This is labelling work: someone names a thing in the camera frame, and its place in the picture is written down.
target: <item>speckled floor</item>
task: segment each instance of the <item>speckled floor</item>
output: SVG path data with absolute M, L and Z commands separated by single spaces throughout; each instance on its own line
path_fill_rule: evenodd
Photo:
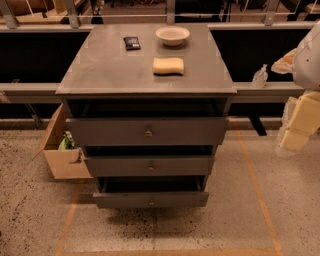
M 31 159 L 45 125 L 2 120 L 0 255 L 318 256 L 320 134 L 281 158 L 277 129 L 241 128 L 217 151 L 205 208 L 117 210 L 97 208 L 91 180 L 54 180 Z

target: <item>white bowl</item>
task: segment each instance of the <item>white bowl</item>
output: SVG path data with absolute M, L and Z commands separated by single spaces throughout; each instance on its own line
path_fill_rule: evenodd
M 189 30 L 177 27 L 177 26 L 166 26 L 157 29 L 157 37 L 162 39 L 162 42 L 168 46 L 177 46 L 183 43 L 183 40 L 190 36 Z

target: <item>cabinet top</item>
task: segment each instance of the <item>cabinet top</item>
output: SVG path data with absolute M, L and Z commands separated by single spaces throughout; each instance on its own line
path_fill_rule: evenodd
M 156 36 L 166 24 L 116 24 L 93 28 L 59 85 L 57 95 L 234 94 L 232 79 L 206 24 L 177 24 L 190 37 L 169 47 Z M 127 51 L 124 37 L 141 49 Z M 184 75 L 153 74 L 154 58 L 178 57 Z

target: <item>cardboard box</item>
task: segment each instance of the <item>cardboard box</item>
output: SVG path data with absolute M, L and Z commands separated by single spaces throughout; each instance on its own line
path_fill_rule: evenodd
M 61 104 L 53 114 L 33 159 L 43 151 L 55 179 L 91 178 L 79 149 L 58 150 L 63 133 L 68 130 L 66 118 Z

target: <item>gray drawer cabinet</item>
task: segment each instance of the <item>gray drawer cabinet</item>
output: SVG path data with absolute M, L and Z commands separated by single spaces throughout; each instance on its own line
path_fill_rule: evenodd
M 98 207 L 201 207 L 225 136 L 227 97 L 67 99 Z
M 206 24 L 181 24 L 192 36 L 177 47 L 156 37 L 163 26 L 95 26 L 56 91 L 98 207 L 201 207 L 210 196 L 237 91 Z M 125 35 L 141 49 L 126 51 Z M 155 75 L 155 57 L 182 58 L 184 74 Z

